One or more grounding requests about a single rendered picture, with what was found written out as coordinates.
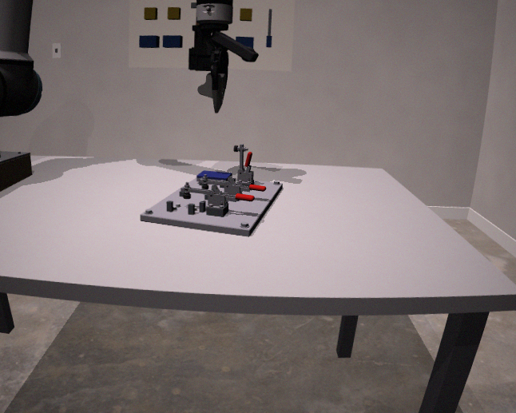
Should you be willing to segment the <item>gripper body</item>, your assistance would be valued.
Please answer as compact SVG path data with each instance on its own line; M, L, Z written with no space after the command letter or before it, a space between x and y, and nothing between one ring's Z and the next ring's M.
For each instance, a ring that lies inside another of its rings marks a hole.
M223 23L201 23L193 26L195 31L194 47L189 49L189 69L195 71L211 71L211 66L216 57L220 73L225 73L228 68L228 49L212 40L218 31L228 30L228 24ZM210 31L210 32L209 32ZM211 35L212 34L212 35ZM193 49L198 48L198 49Z

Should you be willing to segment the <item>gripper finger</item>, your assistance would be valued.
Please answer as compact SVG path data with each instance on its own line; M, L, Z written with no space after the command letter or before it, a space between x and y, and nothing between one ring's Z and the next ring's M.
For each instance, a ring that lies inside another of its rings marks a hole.
M206 75L206 82L202 85L199 85L197 89L199 94L213 99L215 113L218 112L221 105L221 75L218 66L218 59L219 57L216 57L215 61L213 62L213 66L211 66L211 73Z
M227 85L227 80L228 80L228 69L225 70L225 73L220 73L221 75L221 85L220 85L220 92L221 92L221 105L220 107L222 106L222 103L223 103L223 99L224 99L224 92L226 90L226 85Z

